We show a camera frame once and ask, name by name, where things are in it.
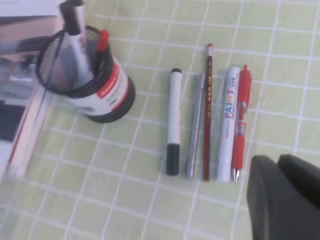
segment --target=paper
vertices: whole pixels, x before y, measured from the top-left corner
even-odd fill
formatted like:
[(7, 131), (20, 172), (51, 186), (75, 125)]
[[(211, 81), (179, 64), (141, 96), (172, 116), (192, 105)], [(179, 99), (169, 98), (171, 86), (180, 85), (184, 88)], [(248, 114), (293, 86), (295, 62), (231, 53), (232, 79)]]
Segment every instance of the paper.
[(61, 0), (0, 0), (0, 17), (57, 16)]

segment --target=black object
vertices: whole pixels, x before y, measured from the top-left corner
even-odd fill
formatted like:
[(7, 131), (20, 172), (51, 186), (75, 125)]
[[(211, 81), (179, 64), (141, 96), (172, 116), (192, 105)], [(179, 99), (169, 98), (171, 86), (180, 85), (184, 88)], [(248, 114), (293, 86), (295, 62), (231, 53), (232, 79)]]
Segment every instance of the black object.
[[(87, 53), (92, 63), (96, 65), (97, 44), (99, 30), (86, 26)], [(102, 54), (101, 71), (91, 81), (82, 86), (74, 84), (77, 79), (77, 64), (75, 55), (68, 39), (66, 30), (63, 29), (50, 37), (40, 51), (36, 65), (36, 74), (39, 82), (50, 92), (65, 96), (70, 99), (85, 98), (95, 94), (109, 81), (113, 72), (114, 60), (111, 48), (108, 46)], [(110, 123), (123, 117), (132, 107), (136, 97), (136, 89), (131, 78), (128, 78), (127, 95), (123, 102), (111, 112), (104, 115), (86, 115), (98, 123)]]
[(320, 169), (293, 155), (251, 162), (247, 201), (253, 240), (320, 239)]
[(180, 145), (170, 143), (166, 147), (166, 174), (176, 176), (179, 174)]
[(0, 55), (39, 51), (48, 39), (49, 36), (37, 36), (15, 42), (0, 42)]
[(72, 3), (75, 7), (82, 6), (84, 3), (82, 0), (67, 0), (68, 3)]
[(171, 73), (181, 73), (181, 69), (180, 68), (174, 68), (171, 70)]
[(75, 6), (71, 2), (63, 2), (59, 7), (67, 33), (72, 36), (79, 35), (81, 31), (78, 25)]
[(7, 105), (0, 101), (0, 140), (14, 141), (25, 109), (24, 106)]

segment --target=white paint marker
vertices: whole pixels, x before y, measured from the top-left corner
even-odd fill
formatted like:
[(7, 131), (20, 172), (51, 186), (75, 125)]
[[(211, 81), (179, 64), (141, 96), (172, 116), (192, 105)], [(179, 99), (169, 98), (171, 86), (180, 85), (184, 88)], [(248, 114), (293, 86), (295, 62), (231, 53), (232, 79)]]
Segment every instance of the white paint marker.
[(182, 77), (183, 75), (179, 68), (172, 69), (170, 75), (168, 142), (166, 149), (166, 174), (169, 176), (176, 176), (179, 174)]
[(238, 87), (240, 68), (233, 66), (229, 69), (226, 77), (225, 101), (223, 110), (223, 125), (218, 161), (217, 180), (230, 181), (231, 162), (234, 147)]
[(77, 62), (76, 85), (80, 87), (90, 82), (94, 78), (94, 74), (87, 55), (84, 38), (81, 36), (75, 7), (70, 2), (63, 2), (60, 4), (60, 11)]
[(76, 19), (80, 28), (80, 34), (83, 37), (84, 43), (87, 41), (87, 30), (86, 30), (86, 11), (85, 5), (82, 0), (67, 0), (74, 6)]

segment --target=marker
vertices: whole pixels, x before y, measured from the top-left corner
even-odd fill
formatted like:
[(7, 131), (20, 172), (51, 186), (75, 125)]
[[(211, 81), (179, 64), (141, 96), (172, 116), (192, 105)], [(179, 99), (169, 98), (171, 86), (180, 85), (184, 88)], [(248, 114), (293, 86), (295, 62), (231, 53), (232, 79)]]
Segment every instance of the marker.
[(233, 66), (229, 69), (226, 78), (227, 84), (225, 90), (223, 124), (217, 173), (217, 180), (223, 182), (230, 181), (237, 113), (239, 75), (240, 68)]
[(182, 77), (183, 75), (179, 68), (172, 69), (170, 75), (168, 142), (166, 147), (166, 174), (169, 176), (176, 176), (179, 174)]
[(67, 0), (67, 2), (71, 3), (74, 6), (76, 19), (78, 22), (78, 26), (80, 28), (80, 34), (83, 37), (83, 41), (87, 41), (87, 30), (86, 30), (86, 13), (85, 13), (85, 5), (82, 0)]
[(190, 146), (189, 146), (189, 154), (188, 154), (187, 167), (186, 167), (186, 177), (188, 179), (193, 178), (195, 175), (200, 119), (202, 115), (202, 108), (203, 108), (203, 102), (204, 102), (205, 78), (206, 78), (206, 75), (202, 73), (199, 75), (199, 79), (197, 82), (198, 87), (196, 90), (196, 97), (195, 97), (195, 103), (194, 103)]
[(81, 36), (78, 26), (75, 8), (71, 3), (63, 2), (60, 4), (60, 11), (77, 62), (77, 85), (83, 86), (90, 82), (94, 78), (94, 75), (87, 55), (84, 38)]
[(240, 72), (238, 103), (236, 109), (236, 122), (234, 131), (234, 143), (232, 154), (232, 177), (235, 182), (238, 181), (240, 171), (243, 167), (245, 136), (246, 136), (246, 115), (249, 107), (250, 89), (252, 77), (248, 66)]

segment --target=red pencil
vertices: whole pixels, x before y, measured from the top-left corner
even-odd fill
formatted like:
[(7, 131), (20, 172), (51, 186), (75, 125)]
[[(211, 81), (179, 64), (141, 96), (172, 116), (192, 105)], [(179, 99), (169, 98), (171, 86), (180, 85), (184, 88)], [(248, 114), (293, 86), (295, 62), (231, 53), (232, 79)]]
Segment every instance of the red pencil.
[(211, 99), (212, 99), (212, 52), (214, 46), (209, 43), (206, 48), (205, 73), (205, 110), (204, 110), (204, 140), (203, 140), (203, 180), (210, 179), (210, 151), (211, 151)]

